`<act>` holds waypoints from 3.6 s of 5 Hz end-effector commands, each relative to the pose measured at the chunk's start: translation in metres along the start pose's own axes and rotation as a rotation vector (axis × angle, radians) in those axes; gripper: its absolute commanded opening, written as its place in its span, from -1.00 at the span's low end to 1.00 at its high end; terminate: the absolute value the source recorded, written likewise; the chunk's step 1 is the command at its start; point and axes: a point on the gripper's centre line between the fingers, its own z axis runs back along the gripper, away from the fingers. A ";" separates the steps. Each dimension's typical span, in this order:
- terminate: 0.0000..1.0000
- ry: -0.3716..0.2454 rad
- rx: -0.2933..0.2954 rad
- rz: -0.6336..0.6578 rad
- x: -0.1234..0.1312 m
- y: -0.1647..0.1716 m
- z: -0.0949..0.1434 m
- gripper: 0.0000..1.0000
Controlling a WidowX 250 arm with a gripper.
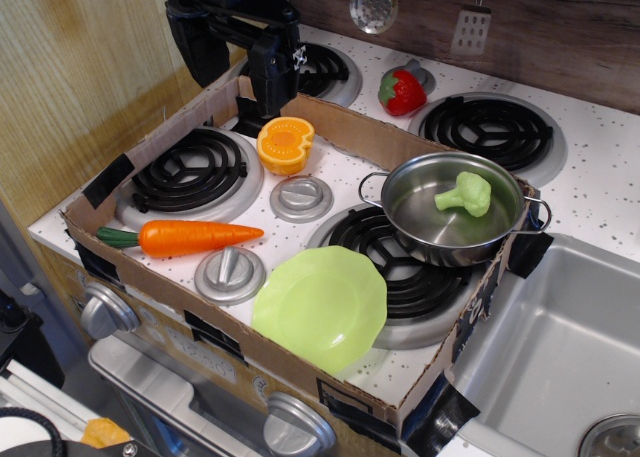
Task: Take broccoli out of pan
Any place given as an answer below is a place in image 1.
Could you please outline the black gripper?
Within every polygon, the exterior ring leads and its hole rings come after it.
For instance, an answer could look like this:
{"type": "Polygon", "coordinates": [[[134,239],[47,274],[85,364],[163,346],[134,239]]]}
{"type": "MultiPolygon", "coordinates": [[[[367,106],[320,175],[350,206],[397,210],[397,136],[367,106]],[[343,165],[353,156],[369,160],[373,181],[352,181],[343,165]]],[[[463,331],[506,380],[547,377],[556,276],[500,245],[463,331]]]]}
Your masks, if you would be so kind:
{"type": "Polygon", "coordinates": [[[261,118],[273,118],[296,98],[306,59],[297,26],[267,27],[249,50],[250,78],[261,118]]]}

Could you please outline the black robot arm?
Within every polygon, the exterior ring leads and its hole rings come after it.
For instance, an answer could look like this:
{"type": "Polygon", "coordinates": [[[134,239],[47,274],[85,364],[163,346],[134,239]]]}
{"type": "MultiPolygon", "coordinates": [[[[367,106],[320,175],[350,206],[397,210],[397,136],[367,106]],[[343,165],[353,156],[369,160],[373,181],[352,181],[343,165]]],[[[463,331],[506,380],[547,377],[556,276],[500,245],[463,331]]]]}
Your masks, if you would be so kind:
{"type": "Polygon", "coordinates": [[[201,87],[230,69],[233,44],[247,52],[262,117],[276,116],[297,97],[306,49],[300,13],[288,0],[166,0],[165,8],[172,37],[201,87]]]}

